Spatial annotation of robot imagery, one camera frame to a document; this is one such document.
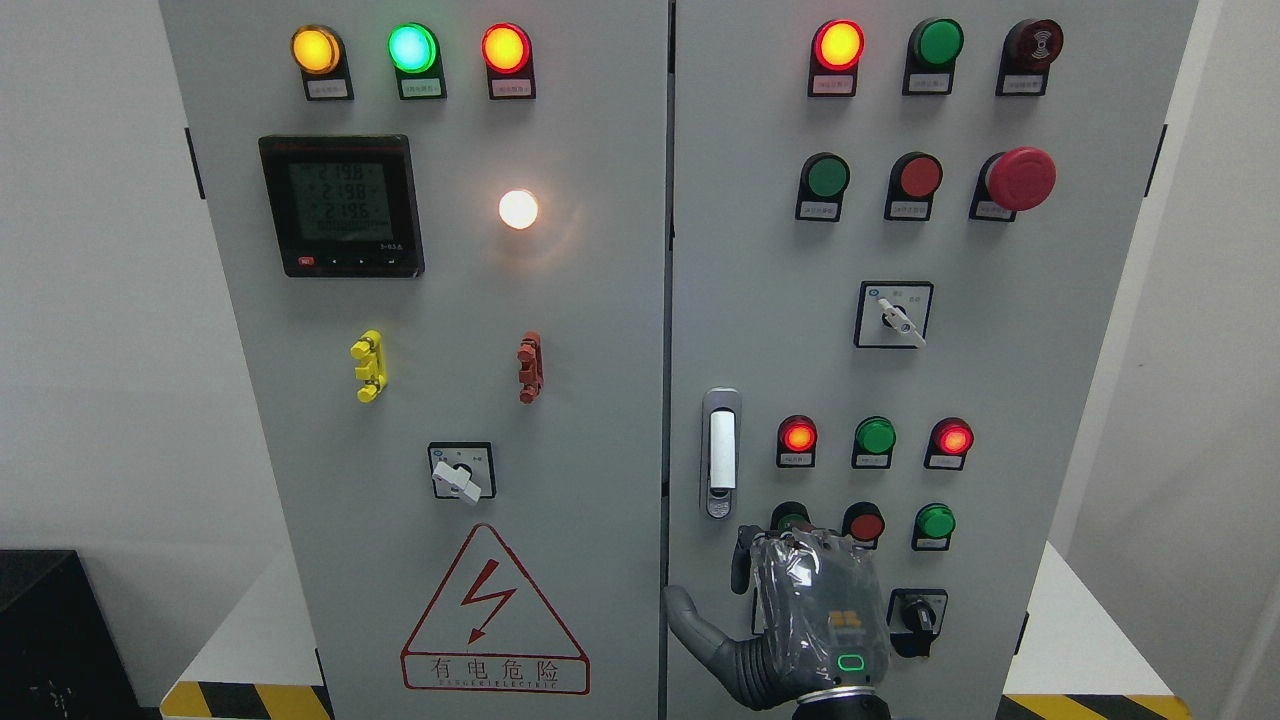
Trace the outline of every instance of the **yellow black hazard tape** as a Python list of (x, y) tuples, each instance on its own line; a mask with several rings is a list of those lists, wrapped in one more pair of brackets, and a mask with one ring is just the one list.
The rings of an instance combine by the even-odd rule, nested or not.
[(324, 685), (259, 685), (182, 680), (160, 703), (164, 717), (333, 720)]
[[(324, 685), (179, 682), (160, 705), (165, 717), (333, 720)], [(996, 720), (1192, 720), (1172, 696), (1012, 694)]]
[(1174, 696), (1007, 694), (996, 720), (1192, 720)]

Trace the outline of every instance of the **digital meter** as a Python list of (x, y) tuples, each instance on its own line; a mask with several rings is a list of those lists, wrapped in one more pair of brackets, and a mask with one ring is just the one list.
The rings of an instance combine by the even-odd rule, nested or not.
[(422, 274), (407, 137), (271, 135), (257, 145), (285, 275)]

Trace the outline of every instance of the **red push button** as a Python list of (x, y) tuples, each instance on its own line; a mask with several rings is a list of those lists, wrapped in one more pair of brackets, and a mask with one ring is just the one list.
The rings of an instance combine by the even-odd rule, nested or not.
[(942, 163), (933, 156), (916, 158), (902, 168), (899, 183), (911, 197), (928, 197), (942, 184)]
[(1036, 208), (1048, 197), (1057, 182), (1057, 167), (1039, 147), (1015, 147), (987, 169), (987, 192), (1006, 210)]

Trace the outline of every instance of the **gray metal panel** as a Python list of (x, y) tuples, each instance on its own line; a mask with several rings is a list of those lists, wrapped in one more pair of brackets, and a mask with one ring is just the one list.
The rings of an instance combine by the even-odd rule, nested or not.
[[(165, 0), (163, 10), (338, 716), (652, 716), (667, 4)], [(444, 101), (397, 97), (385, 42), (406, 20), (440, 40)], [(532, 38), (534, 101), (488, 99), (480, 37), (499, 20)], [(289, 56), (303, 23), (343, 37), (355, 101), (303, 100)], [(407, 135), (425, 275), (285, 278), (256, 147), (270, 133)], [(497, 218), (513, 187), (541, 202), (524, 233)], [(390, 382), (362, 406), (347, 348), (367, 328), (385, 336)], [(547, 387), (522, 406), (515, 352), (529, 329), (544, 340)], [(435, 500), (431, 441), (492, 441), (498, 497), (474, 509)], [(591, 659), (590, 694), (406, 689), (401, 648), (481, 521)], [(516, 605), (488, 628), (494, 644), (458, 650), (503, 652), (503, 635), (541, 618)], [(477, 606), (480, 618), (492, 607)]]
[[(1170, 3), (1027, 1), (677, 4), (675, 288), (671, 423), (671, 582), (703, 614), (746, 637), (748, 600), (728, 588), (735, 528), (767, 523), (782, 501), (819, 525), (874, 501), (886, 597), (938, 587), (951, 602), (933, 657), (895, 657), (882, 688), (896, 716), (995, 715), (1102, 341), (1129, 237), (1194, 10)], [(965, 29), (955, 91), (900, 95), (906, 40), (928, 17)], [(826, 20), (867, 32), (854, 99), (806, 99), (808, 49)], [(996, 97), (1001, 44), (1024, 18), (1053, 18), (1065, 50), (1048, 95)], [(1059, 183), (1012, 224), (968, 220), (992, 154), (1050, 151)], [(890, 168), (904, 152), (941, 159), (928, 223), (882, 219)], [(800, 167), (832, 151), (852, 167), (838, 224), (792, 219)], [(928, 347), (855, 348), (861, 281), (936, 284)], [(733, 514), (699, 507), (700, 400), (742, 393)], [(818, 465), (773, 465), (778, 423), (818, 424)], [(899, 430), (893, 466), (851, 470), (869, 415)], [(963, 471), (922, 466), (948, 415), (977, 442)], [(947, 502), (948, 552), (909, 550), (916, 510)], [(671, 641), (672, 717), (748, 717)], [(785, 717), (791, 707), (767, 714)]]

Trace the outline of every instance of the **robotic hand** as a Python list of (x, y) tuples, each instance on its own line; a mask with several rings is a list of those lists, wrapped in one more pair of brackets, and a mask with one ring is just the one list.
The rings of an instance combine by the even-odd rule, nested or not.
[(888, 630), (869, 551), (804, 521), (782, 532), (739, 528), (732, 589), (751, 570), (764, 634), (735, 641), (704, 620), (685, 588), (663, 589), (676, 638), (733, 700), (765, 710), (790, 700), (792, 720), (890, 720), (876, 684), (888, 667)]

